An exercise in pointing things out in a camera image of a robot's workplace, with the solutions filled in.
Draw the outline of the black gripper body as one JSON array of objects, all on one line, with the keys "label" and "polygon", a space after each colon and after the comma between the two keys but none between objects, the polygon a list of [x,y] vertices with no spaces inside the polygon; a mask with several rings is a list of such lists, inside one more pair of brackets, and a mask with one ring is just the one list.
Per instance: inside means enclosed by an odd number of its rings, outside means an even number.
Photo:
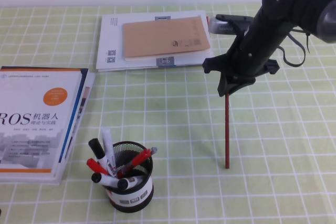
[{"label": "black gripper body", "polygon": [[290,8],[262,7],[254,18],[217,14],[217,20],[233,27],[235,21],[250,20],[251,23],[246,31],[237,31],[235,43],[226,54],[204,60],[204,72],[224,72],[230,68],[238,75],[255,76],[293,29],[290,13]]}]

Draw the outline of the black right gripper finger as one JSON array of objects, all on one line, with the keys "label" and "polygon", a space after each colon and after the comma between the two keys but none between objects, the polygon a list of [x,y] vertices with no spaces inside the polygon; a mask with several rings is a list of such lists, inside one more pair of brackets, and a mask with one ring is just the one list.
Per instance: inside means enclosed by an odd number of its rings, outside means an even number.
[{"label": "black right gripper finger", "polygon": [[221,73],[220,75],[217,92],[220,97],[223,97],[232,93],[232,77],[224,73]]}]

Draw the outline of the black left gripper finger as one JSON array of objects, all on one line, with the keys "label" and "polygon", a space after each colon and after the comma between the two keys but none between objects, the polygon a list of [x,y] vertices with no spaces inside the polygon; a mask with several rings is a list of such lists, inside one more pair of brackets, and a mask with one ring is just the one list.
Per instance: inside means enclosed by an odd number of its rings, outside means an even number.
[{"label": "black left gripper finger", "polygon": [[226,82],[227,82],[226,94],[232,95],[233,93],[237,92],[242,88],[253,85],[256,82],[256,78],[228,77]]}]

